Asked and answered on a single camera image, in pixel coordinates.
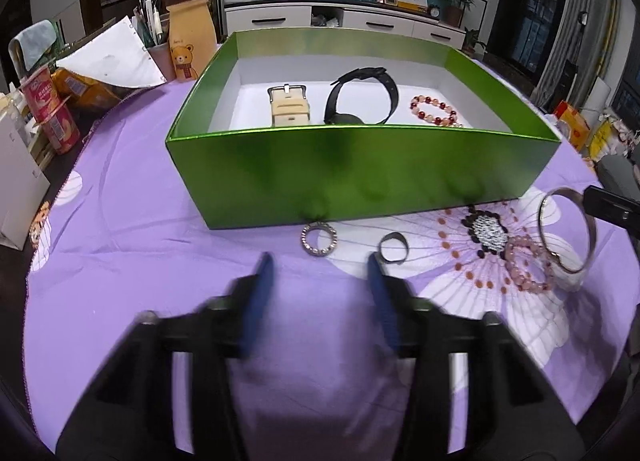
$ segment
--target barcode label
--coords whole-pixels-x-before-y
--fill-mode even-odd
[[[76,96],[82,96],[88,89],[86,85],[84,85],[80,80],[76,80],[75,78],[73,78],[73,76],[68,76],[65,79],[65,84]]]
[[[55,116],[51,118],[49,120],[49,126],[51,127],[51,130],[56,135],[58,140],[65,141],[65,131],[62,129],[62,125],[60,125],[58,118],[56,118]]]

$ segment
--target purple tablecloth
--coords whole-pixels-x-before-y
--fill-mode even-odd
[[[408,391],[363,276],[366,255],[391,230],[412,247],[405,264],[390,267],[392,275],[451,313],[501,311],[572,418],[584,414],[616,365],[639,301],[638,261],[624,231],[599,221],[587,276],[540,295],[514,289],[497,256],[479,256],[461,224],[468,208],[336,223],[338,248],[324,259],[302,250],[300,225],[211,231],[164,147],[190,87],[168,84],[110,112],[45,224],[28,278],[24,367],[36,428],[50,448],[137,313],[192,311],[270,251],[276,285],[260,338],[250,359],[231,364],[251,458],[388,460]],[[563,143],[523,199],[483,209],[511,235],[535,237],[542,192],[581,191],[594,182]],[[584,256],[586,229],[570,204],[552,203],[547,232],[567,261]],[[518,260],[540,276],[524,252]],[[188,447],[183,367],[176,362],[175,429],[178,445]],[[456,401],[464,400],[465,387],[461,369]],[[458,435],[463,421],[456,419]]]

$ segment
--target cartoon bear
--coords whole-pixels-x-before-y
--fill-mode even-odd
[[[175,73],[178,75],[178,78],[180,78],[181,72],[185,80],[198,79],[198,73],[191,67],[191,62],[193,61],[192,51],[193,46],[191,44],[188,46],[176,46],[171,49],[171,55],[175,63]]]

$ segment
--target gray curtain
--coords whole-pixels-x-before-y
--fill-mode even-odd
[[[566,60],[577,63],[578,73],[569,102],[582,107],[597,75],[604,76],[613,49],[620,0],[566,0],[556,40],[531,100],[543,107],[558,85]],[[588,13],[580,36],[578,14]]]

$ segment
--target black watch strap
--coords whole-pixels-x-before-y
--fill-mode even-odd
[[[386,92],[389,93],[389,99],[391,99],[391,108],[389,114],[382,121],[379,121],[378,125],[385,124],[391,115],[398,108],[398,86],[394,82],[393,78],[386,73],[386,69],[383,67],[363,67],[362,69],[354,69],[346,75],[338,78],[333,84],[335,85],[329,94],[329,98],[326,101],[326,107],[324,108],[324,123],[325,124],[341,124],[341,123],[363,123],[363,121],[354,116],[353,114],[340,114],[335,112],[335,106],[338,103],[338,95],[340,89],[347,82],[352,80],[366,80],[367,78],[375,78],[383,86],[385,86]]]

